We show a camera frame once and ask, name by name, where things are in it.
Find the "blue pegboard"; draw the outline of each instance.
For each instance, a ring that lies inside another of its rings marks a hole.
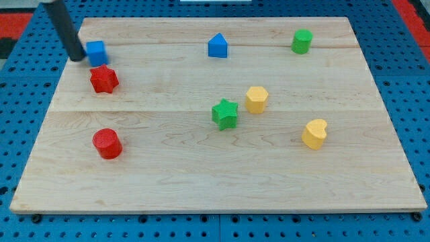
[[[347,16],[429,202],[430,67],[390,1],[180,5],[178,0],[68,0],[66,4],[77,28],[84,17]],[[0,72],[0,241],[430,241],[429,210],[415,214],[14,215],[8,209],[14,189],[66,61],[66,52],[39,6]]]

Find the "green block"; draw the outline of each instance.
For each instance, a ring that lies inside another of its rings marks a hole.
[[[297,54],[307,53],[309,51],[311,41],[312,32],[309,30],[297,30],[294,34],[291,49]]]
[[[212,121],[218,124],[220,130],[236,128],[237,107],[237,103],[223,98],[220,104],[212,107]]]

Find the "blue block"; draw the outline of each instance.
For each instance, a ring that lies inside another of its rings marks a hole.
[[[210,57],[227,58],[228,43],[221,33],[217,33],[208,43]]]
[[[92,67],[109,64],[103,41],[87,42],[87,56]]]

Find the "wood grain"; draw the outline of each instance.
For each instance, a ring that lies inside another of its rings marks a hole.
[[[297,28],[314,42],[298,56]],[[226,33],[228,59],[206,43]],[[120,86],[96,94],[87,62],[68,62],[11,203],[16,213],[410,212],[427,207],[346,18],[85,19],[105,40]],[[251,85],[269,92],[246,112]],[[210,108],[239,103],[238,128]],[[324,118],[319,151],[300,136]],[[113,128],[124,151],[100,158]]]

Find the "red cylinder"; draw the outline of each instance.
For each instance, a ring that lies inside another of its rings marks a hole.
[[[103,159],[113,159],[122,152],[120,139],[110,128],[97,131],[93,136],[93,145]]]

